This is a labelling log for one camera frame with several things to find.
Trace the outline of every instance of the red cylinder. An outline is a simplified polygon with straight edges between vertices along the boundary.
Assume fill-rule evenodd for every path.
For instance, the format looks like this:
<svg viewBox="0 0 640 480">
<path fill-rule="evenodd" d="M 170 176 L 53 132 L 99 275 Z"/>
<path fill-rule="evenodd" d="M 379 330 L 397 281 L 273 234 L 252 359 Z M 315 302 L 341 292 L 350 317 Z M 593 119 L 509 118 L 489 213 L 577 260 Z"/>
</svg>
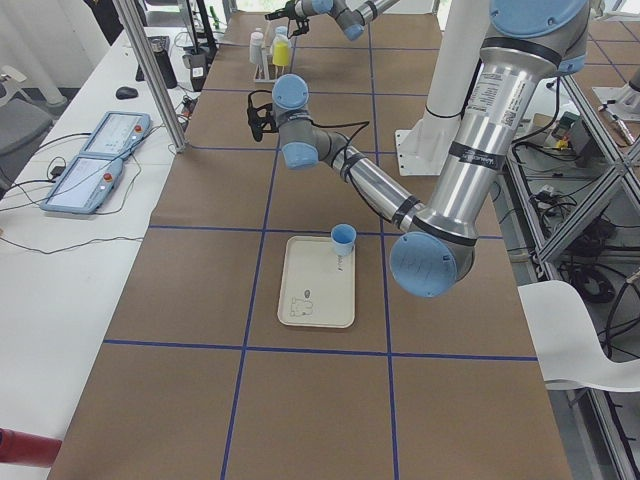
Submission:
<svg viewBox="0 0 640 480">
<path fill-rule="evenodd" d="M 50 467 L 61 446 L 61 440 L 0 428 L 0 463 Z"/>
</svg>

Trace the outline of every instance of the white tray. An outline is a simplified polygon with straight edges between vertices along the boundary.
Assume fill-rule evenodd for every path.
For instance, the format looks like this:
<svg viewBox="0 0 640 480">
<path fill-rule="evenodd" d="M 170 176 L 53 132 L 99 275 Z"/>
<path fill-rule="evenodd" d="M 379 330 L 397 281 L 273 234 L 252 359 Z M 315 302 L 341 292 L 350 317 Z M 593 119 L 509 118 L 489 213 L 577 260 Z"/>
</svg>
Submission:
<svg viewBox="0 0 640 480">
<path fill-rule="evenodd" d="M 285 325 L 346 328 L 355 319 L 355 248 L 339 257 L 328 237 L 292 237 L 284 257 L 278 319 Z"/>
</svg>

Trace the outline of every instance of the cup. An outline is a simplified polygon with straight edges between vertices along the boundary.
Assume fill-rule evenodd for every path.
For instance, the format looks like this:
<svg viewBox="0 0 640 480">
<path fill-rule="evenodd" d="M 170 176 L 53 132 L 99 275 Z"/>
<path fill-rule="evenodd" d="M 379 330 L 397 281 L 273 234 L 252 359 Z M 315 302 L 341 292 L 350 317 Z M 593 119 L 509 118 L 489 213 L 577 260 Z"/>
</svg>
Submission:
<svg viewBox="0 0 640 480">
<path fill-rule="evenodd" d="M 331 229 L 333 251 L 340 257 L 346 257 L 353 250 L 356 243 L 356 229 L 346 223 L 336 225 Z"/>
</svg>

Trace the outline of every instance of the metal pole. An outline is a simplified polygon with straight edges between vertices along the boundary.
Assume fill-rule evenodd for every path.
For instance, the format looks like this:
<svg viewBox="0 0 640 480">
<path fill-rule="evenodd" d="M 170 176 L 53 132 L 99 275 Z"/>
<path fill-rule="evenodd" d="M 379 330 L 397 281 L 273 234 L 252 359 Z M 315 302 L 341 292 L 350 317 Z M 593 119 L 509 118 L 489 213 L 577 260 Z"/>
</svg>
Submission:
<svg viewBox="0 0 640 480">
<path fill-rule="evenodd" d="M 133 51 L 140 63 L 144 78 L 149 85 L 151 95 L 153 95 L 153 99 L 156 102 L 162 121 L 169 132 L 171 141 L 176 147 L 176 152 L 182 152 L 187 145 L 184 132 L 173 109 L 164 80 L 160 74 L 160 68 L 151 51 L 149 40 L 138 16 L 138 11 L 133 4 L 134 1 L 135 0 L 114 0 L 113 4 L 120 16 L 120 23 L 122 23 L 127 35 L 129 35 Z"/>
</svg>

